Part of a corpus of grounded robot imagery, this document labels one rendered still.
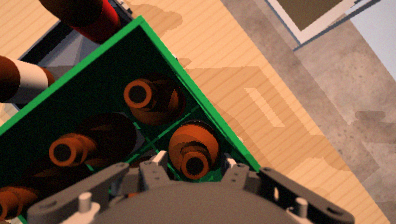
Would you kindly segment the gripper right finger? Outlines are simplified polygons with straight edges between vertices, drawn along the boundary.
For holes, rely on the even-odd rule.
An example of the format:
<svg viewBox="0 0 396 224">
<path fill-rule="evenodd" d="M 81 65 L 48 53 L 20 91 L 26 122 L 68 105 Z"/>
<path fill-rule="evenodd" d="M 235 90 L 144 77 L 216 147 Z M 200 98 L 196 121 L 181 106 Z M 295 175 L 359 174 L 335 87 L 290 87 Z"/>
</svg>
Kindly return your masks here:
<svg viewBox="0 0 396 224">
<path fill-rule="evenodd" d="M 301 224 L 355 224 L 355 217 L 350 212 L 275 169 L 260 167 L 259 172 L 249 171 L 248 165 L 239 163 L 229 153 L 221 153 L 220 169 L 223 178 L 217 184 L 261 196 Z"/>
</svg>

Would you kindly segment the dark green crate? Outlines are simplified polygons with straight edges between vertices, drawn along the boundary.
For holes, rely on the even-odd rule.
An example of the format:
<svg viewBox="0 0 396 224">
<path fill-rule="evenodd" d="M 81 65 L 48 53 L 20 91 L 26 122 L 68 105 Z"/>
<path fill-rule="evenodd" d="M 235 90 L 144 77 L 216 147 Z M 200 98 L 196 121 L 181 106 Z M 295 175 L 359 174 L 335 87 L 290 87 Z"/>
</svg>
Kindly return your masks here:
<svg viewBox="0 0 396 224">
<path fill-rule="evenodd" d="M 161 126 L 137 120 L 124 99 L 130 82 L 153 72 L 171 77 L 186 98 L 183 114 Z M 187 120 L 200 119 L 217 133 L 221 153 L 229 153 L 239 163 L 248 165 L 249 171 L 259 172 L 261 167 L 139 15 L 0 126 L 0 188 L 19 181 L 32 162 L 49 154 L 54 141 L 73 133 L 84 119 L 111 112 L 124 112 L 146 139 L 144 145 L 117 163 L 130 166 L 151 148 L 157 154 L 168 151 L 177 128 Z"/>
</svg>

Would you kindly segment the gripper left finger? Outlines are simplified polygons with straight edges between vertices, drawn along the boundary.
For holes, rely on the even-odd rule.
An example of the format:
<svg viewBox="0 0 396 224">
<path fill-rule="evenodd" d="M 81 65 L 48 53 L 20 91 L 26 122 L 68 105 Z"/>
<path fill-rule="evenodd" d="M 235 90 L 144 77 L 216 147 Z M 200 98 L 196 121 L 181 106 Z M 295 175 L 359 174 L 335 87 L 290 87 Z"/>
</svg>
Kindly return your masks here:
<svg viewBox="0 0 396 224">
<path fill-rule="evenodd" d="M 27 224 L 88 224 L 129 194 L 176 184 L 166 174 L 167 166 L 168 151 L 160 151 L 138 168 L 114 164 L 31 206 Z"/>
</svg>

